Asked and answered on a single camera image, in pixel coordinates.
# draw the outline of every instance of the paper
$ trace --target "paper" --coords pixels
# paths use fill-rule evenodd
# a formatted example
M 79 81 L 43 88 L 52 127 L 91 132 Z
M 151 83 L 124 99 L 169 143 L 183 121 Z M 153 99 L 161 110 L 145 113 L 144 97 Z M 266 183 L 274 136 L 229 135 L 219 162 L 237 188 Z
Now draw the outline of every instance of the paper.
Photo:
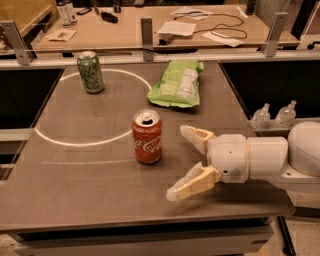
M 196 24 L 183 23 L 177 21 L 165 22 L 157 31 L 158 34 L 174 34 L 179 36 L 191 36 L 196 28 Z
M 59 29 L 56 32 L 46 36 L 50 41 L 64 41 L 68 42 L 75 34 L 76 30 Z
M 242 16 L 242 17 L 244 17 L 244 18 L 248 18 L 248 15 L 244 12 L 244 11 L 242 11 L 242 9 L 240 8 L 240 6 L 237 6 L 237 10 L 240 12 L 240 15 Z
M 202 36 L 209 38 L 211 40 L 217 41 L 219 43 L 225 44 L 225 45 L 230 45 L 232 47 L 236 47 L 240 44 L 243 44 L 243 42 L 240 40 L 233 39 L 233 38 L 222 38 L 222 37 L 226 37 L 226 36 L 219 34 L 219 33 L 216 33 L 216 32 L 212 32 L 212 33 L 207 32 L 207 33 L 203 34 Z
M 213 12 L 183 6 L 182 8 L 172 12 L 171 14 L 195 20 L 203 20 L 212 15 Z

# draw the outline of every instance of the green chip bag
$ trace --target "green chip bag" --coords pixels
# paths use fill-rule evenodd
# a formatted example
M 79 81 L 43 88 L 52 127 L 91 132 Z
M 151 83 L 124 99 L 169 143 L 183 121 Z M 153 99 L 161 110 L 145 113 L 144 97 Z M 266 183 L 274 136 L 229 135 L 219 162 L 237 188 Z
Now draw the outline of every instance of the green chip bag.
M 203 64 L 195 60 L 170 61 L 147 98 L 165 107 L 190 108 L 200 105 L 198 78 L 202 71 Z

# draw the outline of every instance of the black panel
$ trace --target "black panel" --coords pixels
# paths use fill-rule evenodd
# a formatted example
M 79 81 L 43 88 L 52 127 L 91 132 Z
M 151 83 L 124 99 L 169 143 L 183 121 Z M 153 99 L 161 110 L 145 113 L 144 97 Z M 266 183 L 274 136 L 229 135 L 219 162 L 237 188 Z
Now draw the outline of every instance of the black panel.
M 29 128 L 60 69 L 0 72 L 0 129 Z
M 223 63 L 248 119 L 269 103 L 271 118 L 297 100 L 298 118 L 320 116 L 320 61 Z
M 229 82 L 239 94 L 251 119 L 264 103 L 270 104 L 274 117 L 279 110 L 278 98 L 293 68 L 292 62 L 223 63 Z

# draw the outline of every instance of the wooden desk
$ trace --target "wooden desk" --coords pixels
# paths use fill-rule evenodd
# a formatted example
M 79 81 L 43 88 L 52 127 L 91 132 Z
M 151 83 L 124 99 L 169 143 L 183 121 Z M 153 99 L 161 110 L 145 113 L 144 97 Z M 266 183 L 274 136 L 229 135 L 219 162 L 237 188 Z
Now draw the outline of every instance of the wooden desk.
M 90 249 L 81 255 L 257 251 L 272 235 L 265 220 L 294 212 L 285 191 L 251 181 L 218 183 L 180 202 L 165 197 L 195 163 L 206 162 L 180 135 L 180 125 L 254 136 L 218 63 L 204 66 L 201 105 L 192 111 L 147 100 L 146 82 L 155 84 L 166 63 L 103 65 L 106 88 L 97 95 L 84 91 L 76 66 L 67 67 L 12 174 L 0 185 L 0 233 L 29 238 L 22 255 L 53 255 L 35 252 L 52 246 L 62 251 L 55 255 L 79 255 L 66 254 L 75 241 L 63 238 L 104 246 L 100 254 Z M 163 122 L 163 157 L 151 166 L 137 162 L 128 133 L 134 113 L 143 108 L 158 111 Z M 50 245 L 47 239 L 58 240 Z
M 211 6 L 193 6 L 198 9 L 212 11 L 215 14 L 235 15 L 244 20 L 241 27 L 236 27 L 247 32 L 248 36 L 242 40 L 243 47 L 260 47 L 266 40 L 269 28 L 255 15 L 249 16 L 247 19 L 240 16 L 237 5 L 211 5 Z M 141 17 L 152 17 L 153 31 L 156 32 L 161 28 L 164 22 L 173 21 L 171 12 L 179 9 L 178 6 L 166 7 L 123 7 L 122 12 L 115 14 L 119 18 L 117 24 L 105 22 L 94 11 L 84 15 L 77 16 L 78 23 L 69 29 L 77 30 L 77 34 L 69 42 L 53 42 L 44 38 L 37 46 L 37 50 L 65 50 L 76 51 L 83 49 L 140 49 L 142 47 L 141 40 Z M 190 18 L 180 18 L 177 21 L 196 23 L 196 29 L 209 29 L 219 23 L 235 24 L 238 20 L 224 16 L 210 16 L 202 21 L 196 21 Z M 62 28 L 59 20 L 48 33 Z M 228 36 L 238 35 L 230 31 L 218 31 Z M 158 46 L 159 34 L 154 33 L 153 46 L 154 49 L 181 49 L 181 48 L 219 48 L 224 47 L 221 43 L 207 39 L 202 36 L 205 32 L 196 33 L 191 37 L 176 38 L 168 46 Z M 289 32 L 284 31 L 279 46 L 297 46 L 298 40 Z

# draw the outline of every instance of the red soda can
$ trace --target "red soda can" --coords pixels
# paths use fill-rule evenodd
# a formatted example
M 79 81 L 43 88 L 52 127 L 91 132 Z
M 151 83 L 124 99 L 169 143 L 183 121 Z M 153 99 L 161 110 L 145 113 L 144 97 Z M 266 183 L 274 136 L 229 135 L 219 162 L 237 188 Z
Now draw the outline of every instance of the red soda can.
M 160 160 L 162 121 L 151 109 L 138 111 L 132 122 L 132 135 L 136 158 L 140 163 L 153 164 Z

